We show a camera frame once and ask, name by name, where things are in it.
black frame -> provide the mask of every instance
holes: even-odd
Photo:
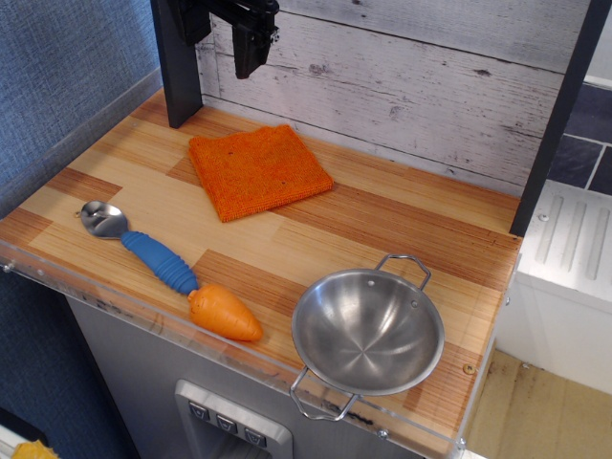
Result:
[[[523,237],[527,232],[537,200],[544,188],[555,153],[557,153],[565,125],[570,118],[580,87],[600,40],[601,31],[610,12],[610,5],[612,5],[612,0],[592,0],[584,16],[584,22],[567,66],[565,78],[561,83],[553,113],[548,120],[542,143],[535,156],[532,170],[514,215],[510,233],[516,236]]]
[[[170,127],[178,128],[202,107],[195,46],[187,46],[166,0],[151,0]]]

wooden countertop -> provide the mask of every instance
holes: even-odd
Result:
[[[309,285],[335,271],[374,268],[387,253],[417,255],[432,271],[425,293],[445,325],[443,357],[411,390],[357,403],[353,420],[378,412],[377,423],[402,436],[400,426],[388,426],[382,407],[394,419],[456,439],[478,375],[464,365],[483,363],[518,254],[521,241],[508,234],[518,200],[304,138],[335,179],[333,190],[223,224],[186,155],[187,142],[260,125],[203,108],[171,129],[158,93],[0,222],[0,257],[59,290],[129,310],[128,320],[155,323],[161,315],[178,337],[247,366],[257,356],[293,369],[285,376],[291,380],[303,365],[292,341],[292,313]],[[75,214],[90,200],[121,208],[132,230],[168,245],[200,284],[233,290],[259,318],[265,337],[234,347],[190,326],[184,296],[119,241],[97,239],[83,228]],[[409,261],[393,260],[385,268],[417,285],[423,278]],[[274,374],[282,379],[284,373]],[[436,449],[409,432],[404,436],[408,446]]]

button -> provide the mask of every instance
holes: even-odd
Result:
[[[255,432],[250,428],[245,428],[245,438],[249,443],[253,443],[254,445],[265,448],[266,447],[266,437],[264,437],[261,433]]]
[[[224,418],[220,414],[217,414],[217,425],[227,433],[238,433],[236,423],[228,418]]]
[[[208,416],[208,410],[203,406],[195,404],[194,402],[189,402],[189,411],[191,411],[191,414],[201,421],[208,421],[210,419],[210,416]]]

orange dish towel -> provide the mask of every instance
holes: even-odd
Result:
[[[189,158],[222,222],[313,196],[334,184],[289,125],[222,139],[194,137]]]

yellow object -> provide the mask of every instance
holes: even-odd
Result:
[[[58,456],[52,449],[40,443],[40,440],[36,440],[33,443],[17,445],[11,459],[58,459]]]
[[[251,310],[225,287],[208,284],[187,299],[189,317],[196,325],[229,339],[257,341],[263,337],[261,324]]]
[[[195,137],[189,158],[222,222],[332,188],[334,180],[288,125],[222,139]]]

